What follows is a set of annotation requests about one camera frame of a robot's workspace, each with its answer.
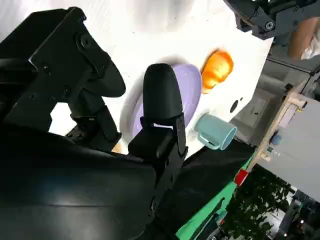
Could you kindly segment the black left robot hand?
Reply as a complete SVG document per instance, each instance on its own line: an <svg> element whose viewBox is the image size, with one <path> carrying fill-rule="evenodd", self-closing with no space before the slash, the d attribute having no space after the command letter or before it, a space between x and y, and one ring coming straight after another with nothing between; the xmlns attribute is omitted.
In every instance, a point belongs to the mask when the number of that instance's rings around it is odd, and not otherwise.
<svg viewBox="0 0 320 240"><path fill-rule="evenodd" d="M318 0L225 0L236 27L261 40L292 32L307 19L320 16Z"/></svg>

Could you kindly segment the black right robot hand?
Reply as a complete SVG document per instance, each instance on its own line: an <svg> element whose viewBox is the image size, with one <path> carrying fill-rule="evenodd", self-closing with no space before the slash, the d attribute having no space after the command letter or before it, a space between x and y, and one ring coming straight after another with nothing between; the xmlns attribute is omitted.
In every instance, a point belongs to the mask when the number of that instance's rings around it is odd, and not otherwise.
<svg viewBox="0 0 320 240"><path fill-rule="evenodd" d="M0 44L0 237L143 240L186 158L178 81L143 79L142 129L128 154L104 102L126 85L78 7L31 13Z"/></svg>

